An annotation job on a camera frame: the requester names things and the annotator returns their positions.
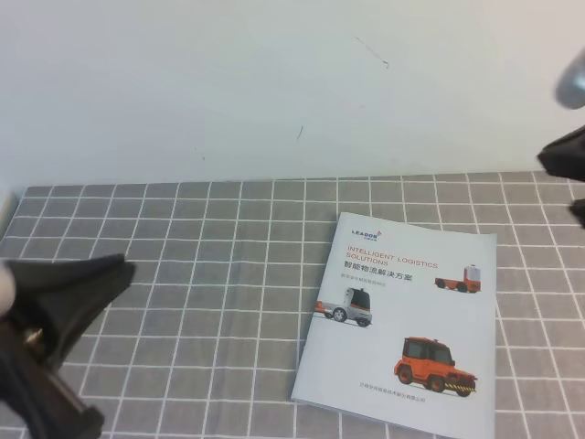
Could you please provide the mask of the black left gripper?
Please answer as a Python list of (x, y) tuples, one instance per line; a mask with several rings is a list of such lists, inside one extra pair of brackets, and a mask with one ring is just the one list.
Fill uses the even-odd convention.
[(133, 282), (121, 253), (68, 262), (7, 260), (15, 301), (1, 322), (1, 400), (32, 438), (98, 438), (104, 416), (58, 375), (81, 335)]

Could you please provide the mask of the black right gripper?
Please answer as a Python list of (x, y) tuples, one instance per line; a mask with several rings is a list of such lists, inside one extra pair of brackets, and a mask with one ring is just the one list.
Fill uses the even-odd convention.
[(550, 176), (584, 183), (584, 127), (545, 146), (537, 160)]

